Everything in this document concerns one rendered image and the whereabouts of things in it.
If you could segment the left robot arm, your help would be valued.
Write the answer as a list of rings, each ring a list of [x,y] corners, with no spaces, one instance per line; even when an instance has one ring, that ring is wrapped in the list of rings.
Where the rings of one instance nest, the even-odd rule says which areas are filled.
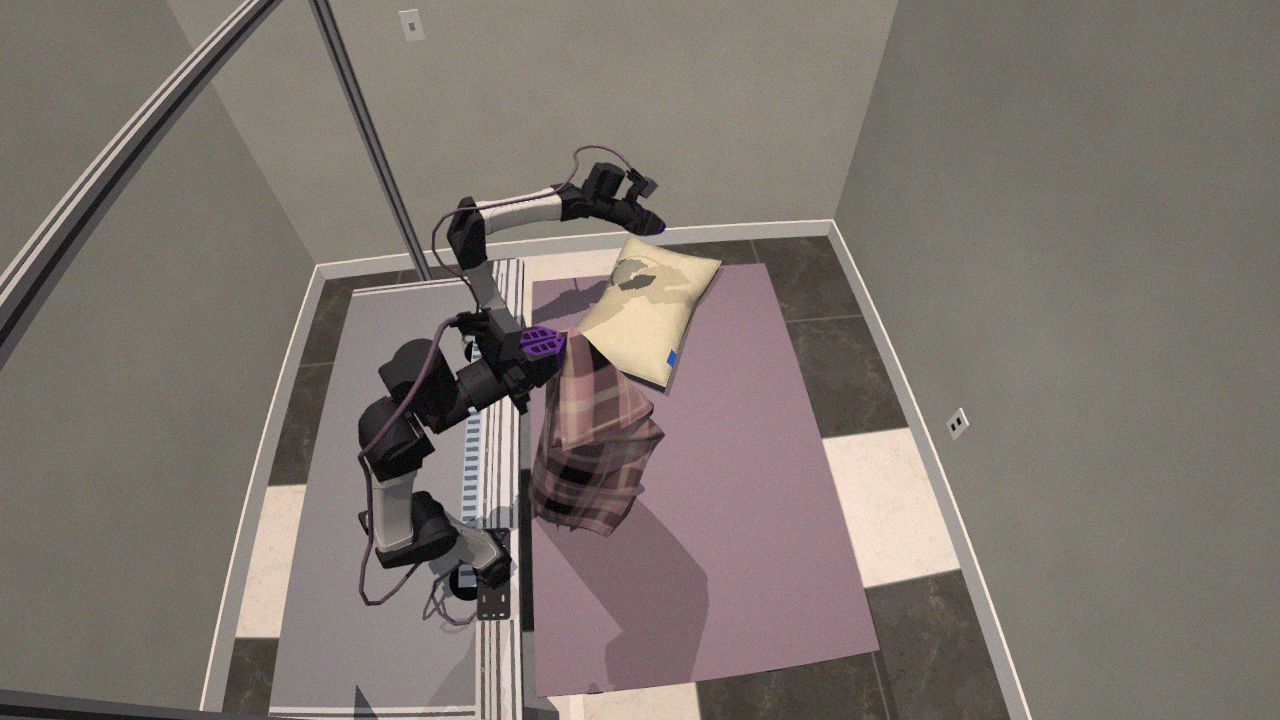
[[[604,220],[605,217],[611,217],[611,211],[613,210],[611,197],[614,197],[620,190],[625,176],[628,181],[634,182],[625,196],[625,202],[628,202],[632,208],[637,200],[637,195],[648,199],[658,187],[657,182],[652,178],[641,178],[634,170],[626,170],[626,173],[614,164],[596,161],[590,176],[584,181],[581,190],[572,183],[567,183],[561,191],[550,193],[563,184],[561,183],[550,184],[550,188],[536,193],[515,197],[522,199],[516,201],[512,201],[515,199],[503,199],[474,202],[471,196],[462,199],[457,209],[466,205],[468,205],[467,208],[474,208],[495,204],[486,208],[477,208],[477,210],[456,213],[447,231],[447,240],[462,272],[466,273],[474,288],[474,293],[481,305],[481,311],[483,307],[492,307],[492,310],[507,307],[504,300],[500,299],[497,282],[486,263],[486,234],[532,222],[568,222],[580,217],[595,217]],[[526,199],[541,193],[550,195]],[[471,214],[472,217],[470,217]]]

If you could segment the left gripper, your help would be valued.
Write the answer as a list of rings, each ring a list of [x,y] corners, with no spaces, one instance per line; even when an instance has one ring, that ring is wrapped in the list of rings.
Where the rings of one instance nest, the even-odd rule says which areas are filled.
[[[628,202],[621,202],[618,199],[612,199],[612,202],[613,210],[611,211],[611,217],[604,219],[605,222],[622,225],[625,231],[637,236],[660,234],[666,231],[666,223],[655,213],[644,209],[640,204],[635,202],[632,208]]]

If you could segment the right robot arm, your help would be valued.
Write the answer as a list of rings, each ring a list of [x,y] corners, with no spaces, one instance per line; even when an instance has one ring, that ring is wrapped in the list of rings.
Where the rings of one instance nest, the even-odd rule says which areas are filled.
[[[517,357],[524,333],[509,310],[483,307],[481,314],[461,316],[461,323],[454,322],[449,325],[458,327],[463,336],[476,336],[480,354],[500,380],[498,363]],[[401,346],[389,363],[378,369],[390,397],[379,398],[360,416],[358,445],[362,450],[381,432],[396,409],[401,407],[422,372],[431,346],[433,340],[412,340]],[[454,380],[442,348],[436,346],[431,366],[408,407],[378,446],[364,456],[371,483],[372,541],[378,546],[375,553],[384,569],[428,562],[443,555],[468,562],[474,575],[477,577],[477,619],[507,620],[509,619],[508,566],[512,562],[509,529],[474,529],[452,518],[428,491],[412,493],[413,478],[422,468],[422,457],[436,451],[422,427],[430,427],[434,434],[440,434],[471,416],[466,406],[472,407],[474,402],[462,382]],[[415,421],[413,413],[422,423],[421,428],[417,420]],[[483,594],[486,596],[485,602]],[[503,602],[502,594],[504,594]],[[483,618],[483,614],[488,616]]]

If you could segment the cream pillow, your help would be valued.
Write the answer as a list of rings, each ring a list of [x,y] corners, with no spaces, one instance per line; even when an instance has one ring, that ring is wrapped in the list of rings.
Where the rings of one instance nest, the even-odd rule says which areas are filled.
[[[620,372],[666,387],[678,345],[721,263],[628,234],[600,301],[575,328]]]

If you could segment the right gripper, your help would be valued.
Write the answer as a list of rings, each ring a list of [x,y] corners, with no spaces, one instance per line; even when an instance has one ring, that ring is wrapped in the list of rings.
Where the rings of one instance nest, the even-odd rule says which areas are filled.
[[[558,331],[550,331],[541,325],[522,329],[518,356],[498,363],[500,380],[497,379],[484,357],[460,369],[460,372],[454,372],[477,413],[509,393],[518,413],[521,415],[529,413],[526,405],[530,401],[529,391],[534,387],[541,388],[552,375],[561,370],[567,346],[566,337],[556,337]]]

